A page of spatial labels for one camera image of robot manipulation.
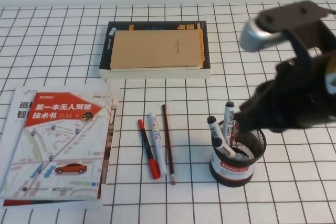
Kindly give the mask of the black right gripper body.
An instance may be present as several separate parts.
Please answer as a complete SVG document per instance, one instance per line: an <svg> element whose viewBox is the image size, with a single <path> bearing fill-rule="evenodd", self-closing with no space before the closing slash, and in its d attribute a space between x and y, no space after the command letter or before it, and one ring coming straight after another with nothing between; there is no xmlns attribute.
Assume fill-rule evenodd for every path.
<svg viewBox="0 0 336 224"><path fill-rule="evenodd" d="M335 55L315 57L312 63L309 72L286 63L273 80L255 90L265 112L265 129L304 129L335 122Z"/></svg>

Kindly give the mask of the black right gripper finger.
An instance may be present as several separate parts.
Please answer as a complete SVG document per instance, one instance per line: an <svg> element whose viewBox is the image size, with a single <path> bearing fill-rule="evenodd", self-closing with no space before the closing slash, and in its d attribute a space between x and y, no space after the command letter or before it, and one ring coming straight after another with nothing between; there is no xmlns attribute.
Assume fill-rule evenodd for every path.
<svg viewBox="0 0 336 224"><path fill-rule="evenodd" d="M265 112L262 110L245 110L234 114L234 119L241 132L264 128Z"/></svg>
<svg viewBox="0 0 336 224"><path fill-rule="evenodd" d="M244 103L242 103L239 107L240 114L243 115L254 115L257 112L260 111L260 97L258 95L254 95L250 99L246 100Z"/></svg>

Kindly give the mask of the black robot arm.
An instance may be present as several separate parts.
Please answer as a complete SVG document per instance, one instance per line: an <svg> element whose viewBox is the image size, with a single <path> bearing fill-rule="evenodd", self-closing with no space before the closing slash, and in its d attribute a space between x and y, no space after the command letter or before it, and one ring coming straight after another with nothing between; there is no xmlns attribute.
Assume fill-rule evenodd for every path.
<svg viewBox="0 0 336 224"><path fill-rule="evenodd" d="M321 21L280 31L295 57L276 66L235 114L239 130L305 129L335 121L335 35Z"/></svg>

